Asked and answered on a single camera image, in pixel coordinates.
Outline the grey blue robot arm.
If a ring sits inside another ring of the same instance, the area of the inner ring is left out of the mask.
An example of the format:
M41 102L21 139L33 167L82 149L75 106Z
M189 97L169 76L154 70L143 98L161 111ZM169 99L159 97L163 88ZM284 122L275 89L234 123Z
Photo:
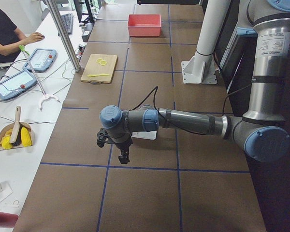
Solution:
M127 164L132 134L163 127L219 135L260 162L284 156L290 136L281 128L285 120L280 106L290 50L290 0L240 1L237 33L257 35L249 108L242 117L216 117L143 105L121 110L110 105L99 115L102 128L97 145L114 144L120 150L119 161Z

